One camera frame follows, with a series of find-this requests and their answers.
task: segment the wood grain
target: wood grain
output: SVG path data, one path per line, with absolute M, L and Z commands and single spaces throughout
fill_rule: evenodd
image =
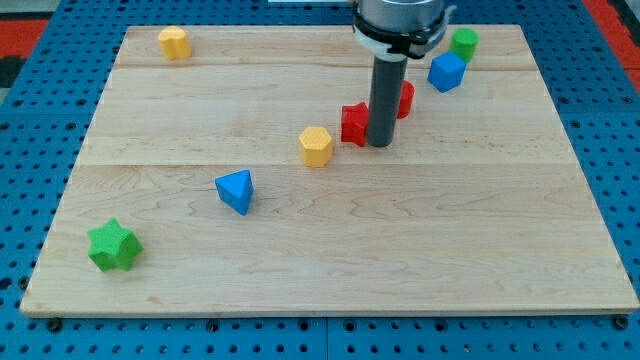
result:
M 474 26 L 462 87 L 410 63 L 414 111 L 386 149 L 296 137 L 366 100 L 348 27 L 132 27 L 22 302 L 32 317 L 624 313 L 640 304 L 517 26 Z M 434 50 L 445 50 L 448 38 Z M 249 168 L 247 217 L 212 178 Z M 117 217 L 145 246 L 101 273 L 86 231 Z

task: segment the black cylindrical rod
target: black cylindrical rod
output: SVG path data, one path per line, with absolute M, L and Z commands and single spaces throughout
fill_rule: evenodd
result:
M 391 62 L 375 57 L 367 125 L 367 142 L 371 146 L 385 147 L 393 140 L 406 69 L 406 58 Z

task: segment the green star-shaped block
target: green star-shaped block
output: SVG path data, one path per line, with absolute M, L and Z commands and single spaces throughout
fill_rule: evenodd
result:
M 142 251 L 142 245 L 133 231 L 125 229 L 116 219 L 97 229 L 87 232 L 91 239 L 89 258 L 102 271 L 119 268 L 131 270 L 133 259 Z

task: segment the red surface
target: red surface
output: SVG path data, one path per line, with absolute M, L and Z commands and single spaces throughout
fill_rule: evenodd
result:
M 400 95 L 400 106 L 398 107 L 398 119 L 404 119 L 409 116 L 415 92 L 416 88 L 413 87 L 412 83 L 406 80 L 402 83 L 402 94 Z
M 607 0 L 583 0 L 591 16 L 607 39 L 609 46 L 616 54 L 629 78 L 633 82 L 636 91 L 640 92 L 640 48 L 631 40 L 629 29 L 624 26 L 618 17 L 615 8 L 607 3 Z
M 29 57 L 49 20 L 0 20 L 0 58 Z
M 342 107 L 342 142 L 352 142 L 360 147 L 366 143 L 367 123 L 369 122 L 369 109 L 367 104 L 361 102 L 354 106 Z

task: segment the green block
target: green block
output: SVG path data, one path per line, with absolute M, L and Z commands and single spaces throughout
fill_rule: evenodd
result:
M 133 259 L 142 251 L 142 245 L 133 231 L 125 229 L 116 219 L 101 228 L 87 232 L 91 239 L 89 258 L 102 271 L 113 268 L 131 270 Z
M 466 63 L 471 62 L 480 36 L 473 29 L 460 28 L 453 33 L 449 50 L 453 51 Z

